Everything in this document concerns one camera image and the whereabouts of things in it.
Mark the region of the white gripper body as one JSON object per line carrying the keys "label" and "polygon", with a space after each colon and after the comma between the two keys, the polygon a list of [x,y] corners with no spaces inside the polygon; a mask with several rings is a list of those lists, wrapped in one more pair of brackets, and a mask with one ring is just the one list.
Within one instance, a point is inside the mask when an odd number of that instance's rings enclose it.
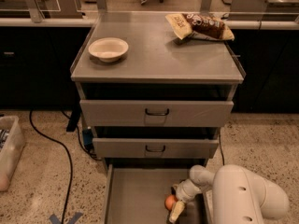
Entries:
{"label": "white gripper body", "polygon": [[176,187],[176,197],[184,203],[191,202],[201,192],[200,188],[194,185],[190,179],[180,182]]}

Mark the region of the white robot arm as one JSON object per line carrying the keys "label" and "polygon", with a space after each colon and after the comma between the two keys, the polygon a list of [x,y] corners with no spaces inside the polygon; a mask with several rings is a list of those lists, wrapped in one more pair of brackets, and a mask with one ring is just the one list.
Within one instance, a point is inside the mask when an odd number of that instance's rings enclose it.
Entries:
{"label": "white robot arm", "polygon": [[276,183],[238,166],[223,165],[216,173],[194,165],[189,177],[176,187],[169,221],[175,223],[195,196],[212,190],[214,224],[263,224],[264,219],[286,216],[290,202]]}

